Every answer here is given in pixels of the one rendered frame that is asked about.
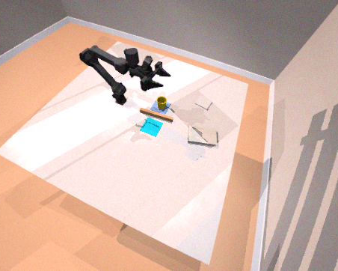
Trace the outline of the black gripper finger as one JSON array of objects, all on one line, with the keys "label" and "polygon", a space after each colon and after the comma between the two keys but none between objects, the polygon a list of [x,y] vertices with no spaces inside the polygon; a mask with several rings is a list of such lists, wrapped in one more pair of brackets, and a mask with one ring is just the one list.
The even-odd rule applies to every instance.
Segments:
[{"label": "black gripper finger", "polygon": [[171,75],[163,69],[162,64],[159,66],[159,77],[171,77]]},{"label": "black gripper finger", "polygon": [[152,88],[159,88],[163,86],[164,85],[162,83],[152,80],[151,78],[147,80],[147,90],[150,90]]}]

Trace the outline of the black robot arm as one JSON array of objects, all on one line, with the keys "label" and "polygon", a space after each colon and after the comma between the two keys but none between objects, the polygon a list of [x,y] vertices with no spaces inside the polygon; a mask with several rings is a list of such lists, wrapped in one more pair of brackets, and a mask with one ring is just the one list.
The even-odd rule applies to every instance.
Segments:
[{"label": "black robot arm", "polygon": [[98,72],[101,77],[111,86],[113,98],[116,99],[116,103],[123,105],[126,102],[126,98],[124,97],[124,93],[126,92],[125,85],[121,82],[117,82],[110,73],[104,69],[104,67],[99,63],[98,58],[107,64],[114,67],[114,69],[121,73],[127,74],[129,71],[130,78],[132,79],[134,76],[137,77],[137,69],[141,71],[143,74],[147,75],[147,71],[151,66],[152,57],[151,55],[146,55],[141,68],[138,65],[140,59],[138,55],[138,50],[136,48],[129,48],[123,50],[125,58],[117,58],[110,54],[109,52],[101,50],[97,45],[93,45],[91,48],[86,48],[79,54],[79,59],[86,63],[87,66],[92,67]]}]

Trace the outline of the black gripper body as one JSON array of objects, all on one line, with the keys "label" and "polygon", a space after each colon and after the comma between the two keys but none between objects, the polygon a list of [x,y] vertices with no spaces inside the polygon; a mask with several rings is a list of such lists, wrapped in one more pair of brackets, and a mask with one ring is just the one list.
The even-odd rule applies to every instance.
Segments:
[{"label": "black gripper body", "polygon": [[147,71],[147,75],[143,74],[139,69],[137,69],[137,77],[140,79],[140,86],[142,91],[147,91],[147,80],[149,78],[153,79],[155,75],[159,76],[159,66],[162,64],[162,61],[158,61],[154,65],[154,70],[150,67]]}]

